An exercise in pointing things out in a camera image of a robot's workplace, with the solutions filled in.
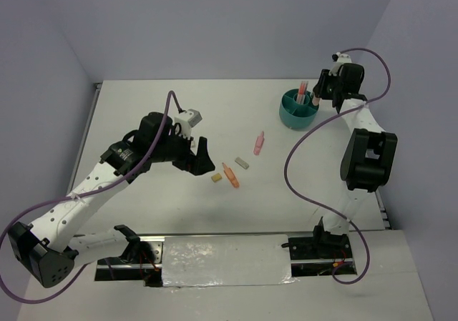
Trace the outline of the red highlighter pen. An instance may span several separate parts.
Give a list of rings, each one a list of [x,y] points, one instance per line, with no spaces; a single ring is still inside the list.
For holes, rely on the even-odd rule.
[[[298,93],[296,95],[296,102],[298,104],[302,104],[303,103],[305,90],[306,90],[306,82],[302,81],[301,85],[299,86]]]

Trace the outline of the orange highlighter pen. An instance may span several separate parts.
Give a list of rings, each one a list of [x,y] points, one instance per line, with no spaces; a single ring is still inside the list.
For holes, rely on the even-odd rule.
[[[306,82],[306,90],[305,90],[305,93],[304,93],[304,98],[303,98],[303,103],[302,104],[305,104],[306,93],[307,93],[307,88],[308,88],[308,81],[305,81],[305,82]]]

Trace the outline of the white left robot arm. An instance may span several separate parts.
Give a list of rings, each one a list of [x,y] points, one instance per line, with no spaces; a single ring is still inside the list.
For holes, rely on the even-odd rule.
[[[8,237],[15,257],[45,288],[58,285],[75,268],[108,257],[125,263],[153,260],[151,246],[129,227],[81,234],[81,227],[111,198],[154,163],[169,162],[194,176],[212,172],[207,139],[191,149],[191,131],[202,117],[189,109],[170,118],[159,112],[143,117],[138,129],[111,144],[94,169],[63,202],[29,224],[15,222]]]

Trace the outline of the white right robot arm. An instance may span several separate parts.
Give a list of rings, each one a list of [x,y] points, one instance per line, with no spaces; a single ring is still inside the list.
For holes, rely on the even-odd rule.
[[[313,230],[311,249],[318,257],[345,249],[350,222],[391,174],[398,139],[375,120],[367,98],[359,93],[363,80],[364,68],[346,56],[332,69],[324,69],[313,88],[317,97],[332,101],[351,133],[340,166],[343,195],[334,207],[336,212],[326,213]]]

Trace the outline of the orange correction tape dispenser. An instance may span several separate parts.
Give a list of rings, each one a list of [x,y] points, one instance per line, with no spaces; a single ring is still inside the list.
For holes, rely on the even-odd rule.
[[[225,173],[225,176],[228,178],[228,180],[231,183],[231,185],[233,187],[235,187],[235,188],[239,188],[240,183],[239,183],[236,175],[232,171],[232,169],[224,162],[222,163],[222,166],[223,166],[223,171]]]

